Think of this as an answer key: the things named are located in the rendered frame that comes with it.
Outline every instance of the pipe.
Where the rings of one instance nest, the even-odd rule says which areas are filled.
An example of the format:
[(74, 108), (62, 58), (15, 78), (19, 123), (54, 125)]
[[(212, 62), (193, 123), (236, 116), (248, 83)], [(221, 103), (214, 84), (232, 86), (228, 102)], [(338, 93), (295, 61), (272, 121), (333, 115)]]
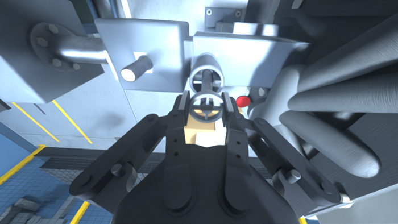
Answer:
[(380, 160), (370, 148), (319, 118), (307, 112), (288, 111), (279, 119), (348, 173), (370, 178), (380, 172)]
[(48, 49), (57, 58), (70, 63), (107, 64), (101, 38), (82, 36), (52, 36)]
[(305, 65), (291, 65), (284, 68), (276, 77), (264, 106), (253, 109), (255, 111), (249, 117), (251, 120), (256, 117), (266, 120), (302, 155), (305, 155), (305, 152), (297, 136), (280, 123), (279, 116), (289, 110), (288, 101), (297, 93), (297, 83), (305, 68)]
[(398, 61), (398, 14), (348, 42), (303, 71), (298, 91), (361, 76)]
[(297, 111), (398, 113), (398, 73), (361, 77), (297, 93), (288, 106)]

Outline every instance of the blue wall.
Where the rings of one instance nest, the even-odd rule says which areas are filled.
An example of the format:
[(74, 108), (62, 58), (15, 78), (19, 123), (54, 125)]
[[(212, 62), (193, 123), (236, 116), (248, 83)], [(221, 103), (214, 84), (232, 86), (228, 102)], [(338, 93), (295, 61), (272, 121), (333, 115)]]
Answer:
[(0, 177), (30, 153), (0, 134)]

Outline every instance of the red button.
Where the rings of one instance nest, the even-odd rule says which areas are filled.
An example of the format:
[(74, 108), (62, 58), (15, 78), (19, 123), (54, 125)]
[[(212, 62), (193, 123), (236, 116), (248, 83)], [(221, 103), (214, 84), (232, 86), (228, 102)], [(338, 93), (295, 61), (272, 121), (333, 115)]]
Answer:
[(250, 104), (250, 98), (248, 96), (240, 96), (237, 98), (238, 107), (247, 107)]

